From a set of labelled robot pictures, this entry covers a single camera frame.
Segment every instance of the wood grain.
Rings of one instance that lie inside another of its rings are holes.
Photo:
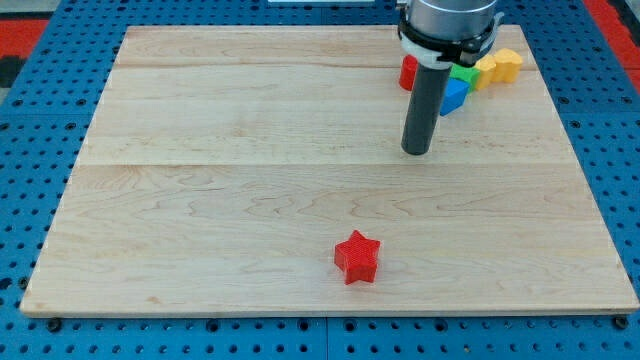
[[[395,29],[132,27],[21,309],[34,317],[638,308],[518,27],[515,84],[406,155]],[[375,284],[333,246],[382,240]]]

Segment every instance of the star-shaped block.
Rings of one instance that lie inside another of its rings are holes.
[[[336,245],[334,262],[344,271],[346,285],[362,280],[373,282],[378,269],[380,241],[367,239],[354,230],[349,240]]]

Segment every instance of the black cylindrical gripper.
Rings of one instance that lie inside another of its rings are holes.
[[[450,72],[451,67],[434,70],[418,66],[402,135],[402,149],[407,154],[422,155],[429,150]]]

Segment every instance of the blue pegboard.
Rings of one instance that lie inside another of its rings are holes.
[[[580,1],[500,0],[520,24],[640,290],[640,100]],[[17,310],[127,25],[394,24],[373,7],[63,0],[0,108],[0,358],[640,358],[640,317],[33,320]]]

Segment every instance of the yellow toy block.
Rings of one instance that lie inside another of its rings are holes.
[[[500,49],[493,55],[496,61],[496,70],[493,73],[493,82],[515,82],[522,67],[522,56],[511,49]]]
[[[496,61],[494,60],[493,55],[485,55],[482,59],[476,62],[474,68],[480,71],[480,75],[476,81],[475,90],[482,90],[489,86],[493,79],[493,73],[496,70]]]

